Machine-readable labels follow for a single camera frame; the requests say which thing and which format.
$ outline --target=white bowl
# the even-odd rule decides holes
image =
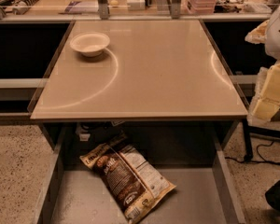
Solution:
[[[70,47],[87,57],[100,55],[109,45],[110,38],[101,33],[85,33],[76,35],[70,42]]]

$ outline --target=open drawer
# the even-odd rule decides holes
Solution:
[[[121,130],[162,175],[176,184],[141,223],[245,223],[214,123],[103,123],[91,130],[87,142],[79,141],[75,128],[76,124],[61,132],[47,196],[39,199],[38,223],[127,223],[100,176],[79,160],[80,155]]]

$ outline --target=bowl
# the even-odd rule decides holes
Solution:
[[[70,47],[86,57],[100,55],[109,45],[110,38],[102,33],[84,33],[76,35],[70,42]]]

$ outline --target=speckled floor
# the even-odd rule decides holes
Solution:
[[[0,224],[33,223],[51,153],[37,126],[0,126]]]
[[[252,137],[255,148],[271,141]],[[262,147],[262,156],[280,161],[280,143]],[[37,126],[0,126],[0,223],[33,223],[35,206],[52,154]],[[226,156],[241,160],[245,154],[243,129],[237,127],[225,148]],[[240,164],[227,160],[247,224],[280,224],[280,214],[266,203],[264,193],[280,179],[280,167]]]

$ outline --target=brown chip bag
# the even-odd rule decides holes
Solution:
[[[138,223],[172,189],[170,183],[124,140],[125,133],[100,144],[80,159],[98,173],[129,224]]]

